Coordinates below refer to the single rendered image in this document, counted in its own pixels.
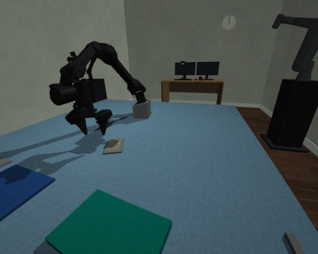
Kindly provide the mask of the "green flat square mat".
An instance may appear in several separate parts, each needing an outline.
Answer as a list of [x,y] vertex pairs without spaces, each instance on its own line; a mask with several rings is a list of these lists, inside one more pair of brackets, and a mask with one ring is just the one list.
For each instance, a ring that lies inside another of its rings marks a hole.
[[161,254],[172,220],[97,189],[45,237],[60,254]]

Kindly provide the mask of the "dark blue flat panel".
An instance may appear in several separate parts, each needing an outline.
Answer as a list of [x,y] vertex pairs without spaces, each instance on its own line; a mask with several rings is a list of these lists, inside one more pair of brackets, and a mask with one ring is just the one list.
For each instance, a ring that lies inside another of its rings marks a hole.
[[55,178],[13,165],[0,172],[0,221],[5,219],[39,192],[55,181]]

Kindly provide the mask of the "light blue mat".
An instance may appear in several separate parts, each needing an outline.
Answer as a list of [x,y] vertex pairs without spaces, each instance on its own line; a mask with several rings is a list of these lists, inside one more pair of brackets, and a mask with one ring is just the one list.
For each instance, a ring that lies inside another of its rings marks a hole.
[[[101,101],[99,101],[101,102]],[[0,254],[60,254],[45,237],[97,189],[172,220],[161,254],[318,254],[318,232],[234,105],[137,101],[110,109],[105,135],[70,112],[0,136],[0,157],[55,181],[0,221]],[[122,153],[103,154],[124,138]]]

